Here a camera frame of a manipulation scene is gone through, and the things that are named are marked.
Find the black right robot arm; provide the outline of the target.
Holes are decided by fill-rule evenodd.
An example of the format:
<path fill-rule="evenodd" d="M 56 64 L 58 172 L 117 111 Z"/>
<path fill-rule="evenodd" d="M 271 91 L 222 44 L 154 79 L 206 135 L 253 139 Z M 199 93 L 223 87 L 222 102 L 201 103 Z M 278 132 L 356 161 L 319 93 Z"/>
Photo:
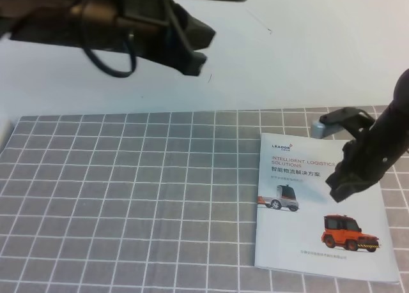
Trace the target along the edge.
<path fill-rule="evenodd" d="M 324 136 L 339 128 L 353 136 L 325 181 L 330 196 L 341 202 L 369 189 L 408 151 L 408 71 L 398 79 L 393 99 L 378 119 L 362 109 L 345 107 L 321 116 L 319 122 Z"/>

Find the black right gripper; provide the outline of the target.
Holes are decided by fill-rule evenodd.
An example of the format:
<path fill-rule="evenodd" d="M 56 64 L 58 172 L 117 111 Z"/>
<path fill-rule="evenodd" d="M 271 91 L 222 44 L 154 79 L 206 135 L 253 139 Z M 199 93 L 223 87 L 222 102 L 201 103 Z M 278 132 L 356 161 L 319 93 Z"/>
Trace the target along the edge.
<path fill-rule="evenodd" d="M 361 139 L 347 143 L 342 162 L 325 180 L 330 196 L 342 202 L 372 187 L 406 152 L 406 129 L 374 126 Z"/>

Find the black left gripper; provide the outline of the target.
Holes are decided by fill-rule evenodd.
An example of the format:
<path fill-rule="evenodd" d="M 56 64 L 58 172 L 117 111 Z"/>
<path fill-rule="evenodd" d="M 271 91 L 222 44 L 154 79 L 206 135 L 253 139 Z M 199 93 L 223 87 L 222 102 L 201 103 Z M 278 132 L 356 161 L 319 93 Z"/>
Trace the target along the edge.
<path fill-rule="evenodd" d="M 215 30 L 173 0 L 75 0 L 70 13 L 79 45 L 100 70 L 108 66 L 94 53 L 105 43 L 123 45 L 131 69 L 137 58 L 162 64 L 186 76 L 199 76 Z"/>

